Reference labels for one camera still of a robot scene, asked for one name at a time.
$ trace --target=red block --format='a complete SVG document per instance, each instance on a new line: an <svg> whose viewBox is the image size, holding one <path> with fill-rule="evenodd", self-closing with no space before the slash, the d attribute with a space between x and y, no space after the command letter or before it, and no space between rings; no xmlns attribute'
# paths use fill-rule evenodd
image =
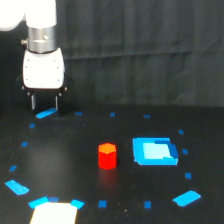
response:
<svg viewBox="0 0 224 224"><path fill-rule="evenodd" d="M117 149L110 143L99 145L98 148L99 167L102 169L113 169L117 166Z"/></svg>

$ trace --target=blue tape square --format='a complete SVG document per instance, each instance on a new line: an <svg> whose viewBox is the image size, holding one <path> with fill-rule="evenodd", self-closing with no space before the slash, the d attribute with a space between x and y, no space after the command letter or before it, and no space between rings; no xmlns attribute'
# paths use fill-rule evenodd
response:
<svg viewBox="0 0 224 224"><path fill-rule="evenodd" d="M145 201L145 209L150 209L150 208L151 208L151 202Z"/></svg>
<svg viewBox="0 0 224 224"><path fill-rule="evenodd" d="M75 115L81 116L82 112L76 112Z"/></svg>
<svg viewBox="0 0 224 224"><path fill-rule="evenodd" d="M30 128L35 128L35 124L30 124Z"/></svg>
<svg viewBox="0 0 224 224"><path fill-rule="evenodd" d="M176 202L179 206L184 207L193 201L201 198L201 195L195 191L188 191L177 198L174 198L173 201Z"/></svg>
<svg viewBox="0 0 224 224"><path fill-rule="evenodd" d="M134 161L139 165L177 165L178 158L148 159L144 155L144 144L155 142L167 142L169 138L135 138L133 139Z"/></svg>
<svg viewBox="0 0 224 224"><path fill-rule="evenodd" d="M23 142L21 147L27 147L27 145L28 145L28 142Z"/></svg>
<svg viewBox="0 0 224 224"><path fill-rule="evenodd" d="M182 152L184 155L188 155L188 150L187 149L182 149Z"/></svg>
<svg viewBox="0 0 224 224"><path fill-rule="evenodd" d="M74 207L80 209L82 208L82 206L84 205L84 202L81 201L77 201L77 200L72 200L71 205L73 205Z"/></svg>
<svg viewBox="0 0 224 224"><path fill-rule="evenodd" d="M58 198L56 197L50 197L48 198L49 202L58 202Z"/></svg>
<svg viewBox="0 0 224 224"><path fill-rule="evenodd" d="M150 115L143 115L144 118L150 118Z"/></svg>
<svg viewBox="0 0 224 224"><path fill-rule="evenodd" d="M183 130L179 130L179 134L180 135L184 135L184 131Z"/></svg>
<svg viewBox="0 0 224 224"><path fill-rule="evenodd" d="M11 168L9 169L10 172L14 172L16 170L17 166L11 166Z"/></svg>
<svg viewBox="0 0 224 224"><path fill-rule="evenodd" d="M100 200L99 204L98 204L98 207L99 208L106 208L107 207L107 201Z"/></svg>
<svg viewBox="0 0 224 224"><path fill-rule="evenodd" d="M49 110L46 110L44 112L41 112L41 113L37 114L36 117L39 118L39 119L42 119L44 117L47 117L47 116L55 113L56 111L57 111L56 108L51 108Z"/></svg>
<svg viewBox="0 0 224 224"><path fill-rule="evenodd" d="M15 194L17 195L23 195L29 192L29 189L22 186L21 184L17 183L14 180L10 180L5 183L5 185L10 188Z"/></svg>
<svg viewBox="0 0 224 224"><path fill-rule="evenodd" d="M191 179L191 173L185 173L186 179Z"/></svg>
<svg viewBox="0 0 224 224"><path fill-rule="evenodd" d="M43 198L39 198L39 199L37 199L37 200L35 200L35 201L31 201L31 202L29 202L28 204L29 204L29 206L30 206L32 209L34 209L34 208L36 208L38 205L42 205L42 204L44 204L44 203L46 203L46 202L49 202L48 198L47 198L47 197L43 197Z"/></svg>

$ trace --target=black backdrop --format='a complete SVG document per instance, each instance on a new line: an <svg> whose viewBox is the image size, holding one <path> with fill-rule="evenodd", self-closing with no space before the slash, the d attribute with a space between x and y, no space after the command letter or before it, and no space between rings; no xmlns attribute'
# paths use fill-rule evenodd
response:
<svg viewBox="0 0 224 224"><path fill-rule="evenodd" d="M57 38L75 83L66 102L224 106L222 0L57 0ZM1 106L25 102L22 22L0 32Z"/></svg>

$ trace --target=blue tape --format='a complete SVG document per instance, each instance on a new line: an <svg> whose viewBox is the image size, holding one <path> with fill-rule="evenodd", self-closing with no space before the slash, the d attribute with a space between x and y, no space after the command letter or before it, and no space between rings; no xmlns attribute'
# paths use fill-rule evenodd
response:
<svg viewBox="0 0 224 224"><path fill-rule="evenodd" d="M10 188L15 194L17 195L23 195L29 192L29 189L22 186L21 184L17 183L14 180L10 180L5 183L5 185Z"/></svg>
<svg viewBox="0 0 224 224"><path fill-rule="evenodd" d="M151 202L145 201L145 209L150 209L150 208L151 208Z"/></svg>
<svg viewBox="0 0 224 224"><path fill-rule="evenodd" d="M84 202L81 202L81 201L77 201L77 200L73 200L71 202L71 205L73 205L74 207L80 209L82 208L82 206L84 205L85 203Z"/></svg>
<svg viewBox="0 0 224 224"><path fill-rule="evenodd" d="M41 112L41 113L37 114L36 117L39 118L39 119L42 119L44 117L47 117L47 116L55 113L56 111L57 111L56 108L51 108L49 110L46 110L44 112Z"/></svg>
<svg viewBox="0 0 224 224"><path fill-rule="evenodd" d="M82 112L76 112L75 115L81 116L82 115Z"/></svg>
<svg viewBox="0 0 224 224"><path fill-rule="evenodd" d="M38 205L42 205L42 204L44 204L44 203L46 203L46 202L49 202L48 198L47 198L47 197L43 197L43 198L39 198L39 199L37 199L37 200L35 200L35 201L31 201L31 202L29 202L28 204L29 204L29 206L30 206L32 209L34 209L34 208L36 208Z"/></svg>
<svg viewBox="0 0 224 224"><path fill-rule="evenodd" d="M49 200L49 202L58 202L58 198L56 198L56 197L50 197L50 198L48 198L48 200Z"/></svg>
<svg viewBox="0 0 224 224"><path fill-rule="evenodd" d="M133 139L134 161L139 165L177 165L177 158L145 159L143 144L155 141L170 141L169 138L135 138Z"/></svg>
<svg viewBox="0 0 224 224"><path fill-rule="evenodd" d="M184 155L188 155L188 150L187 149L182 149L182 152Z"/></svg>
<svg viewBox="0 0 224 224"><path fill-rule="evenodd" d="M185 194L174 198L173 201L176 202L179 206L184 207L199 198L201 198L200 194L196 193L195 191L188 191Z"/></svg>
<svg viewBox="0 0 224 224"><path fill-rule="evenodd" d="M14 172L16 170L17 166L11 166L11 168L9 169L10 172Z"/></svg>
<svg viewBox="0 0 224 224"><path fill-rule="evenodd" d="M180 135L184 135L184 131L183 130L179 130L179 134Z"/></svg>
<svg viewBox="0 0 224 224"><path fill-rule="evenodd" d="M170 150L170 155L173 158L178 158L178 152L177 152L177 148L174 144L169 143L168 144L169 150Z"/></svg>
<svg viewBox="0 0 224 224"><path fill-rule="evenodd" d="M23 142L21 147L27 147L27 145L28 145L28 142Z"/></svg>
<svg viewBox="0 0 224 224"><path fill-rule="evenodd" d="M106 208L107 207L107 201L100 200L98 204L99 208Z"/></svg>
<svg viewBox="0 0 224 224"><path fill-rule="evenodd" d="M35 128L35 124L30 124L30 128Z"/></svg>
<svg viewBox="0 0 224 224"><path fill-rule="evenodd" d="M185 173L186 179L191 179L191 173Z"/></svg>
<svg viewBox="0 0 224 224"><path fill-rule="evenodd" d="M150 115L143 115L144 118L150 118Z"/></svg>

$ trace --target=white square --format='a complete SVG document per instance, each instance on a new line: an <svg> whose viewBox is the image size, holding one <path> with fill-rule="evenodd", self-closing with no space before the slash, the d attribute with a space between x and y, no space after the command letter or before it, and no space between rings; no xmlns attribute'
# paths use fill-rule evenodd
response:
<svg viewBox="0 0 224 224"><path fill-rule="evenodd" d="M77 208L69 203L46 202L35 208L30 224L74 224Z"/></svg>
<svg viewBox="0 0 224 224"><path fill-rule="evenodd" d="M173 158L170 156L170 150L166 144L144 143L143 151L145 159Z"/></svg>

